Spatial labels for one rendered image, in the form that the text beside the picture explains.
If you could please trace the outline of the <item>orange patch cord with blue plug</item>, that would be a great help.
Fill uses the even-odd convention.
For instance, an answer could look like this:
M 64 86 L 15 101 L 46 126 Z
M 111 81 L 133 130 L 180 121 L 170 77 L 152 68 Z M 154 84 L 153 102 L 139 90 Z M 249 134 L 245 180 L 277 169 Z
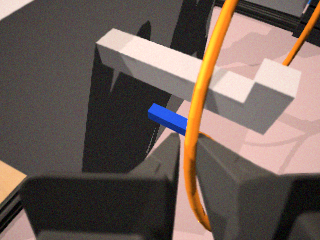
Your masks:
M 201 205 L 197 181 L 196 181 L 196 151 L 197 151 L 197 140 L 200 132 L 201 117 L 205 105 L 205 100 L 208 92 L 208 88 L 211 82 L 213 71 L 231 23 L 232 17 L 235 13 L 237 5 L 240 0 L 226 0 L 221 10 L 218 21 L 212 33 L 210 42 L 208 44 L 199 76 L 194 89 L 192 103 L 189 111 L 187 129 L 184 142 L 184 178 L 185 188 L 189 199 L 190 206 L 200 224 L 208 231 L 211 232 L 209 226 L 209 220 L 205 211 Z M 320 18 L 320 1 L 311 16 L 308 24 L 306 25 L 301 36 L 297 40 L 293 49 L 282 63 L 289 66 L 293 61 L 304 42 L 308 38 L 318 19 Z M 205 133 L 203 133 L 205 134 Z M 207 135 L 207 134 L 205 134 Z M 209 135 L 207 135 L 210 137 Z M 210 137 L 211 138 L 211 137 Z M 211 232 L 212 233 L 212 232 Z

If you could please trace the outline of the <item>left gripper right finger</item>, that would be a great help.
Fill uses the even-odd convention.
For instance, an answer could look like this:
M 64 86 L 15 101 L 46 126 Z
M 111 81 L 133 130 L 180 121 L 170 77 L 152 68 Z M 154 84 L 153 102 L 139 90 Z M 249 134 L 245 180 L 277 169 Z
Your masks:
M 320 212 L 320 173 L 275 174 L 203 133 L 196 176 L 214 240 L 287 240 L 297 217 Z

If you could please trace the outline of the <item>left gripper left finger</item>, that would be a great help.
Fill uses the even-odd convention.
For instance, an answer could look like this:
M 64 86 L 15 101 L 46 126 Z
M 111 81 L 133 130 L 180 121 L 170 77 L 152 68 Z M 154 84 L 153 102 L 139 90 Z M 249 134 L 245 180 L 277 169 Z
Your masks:
M 180 144 L 179 133 L 170 133 L 128 174 L 47 171 L 28 177 L 19 196 L 35 238 L 61 231 L 173 240 Z

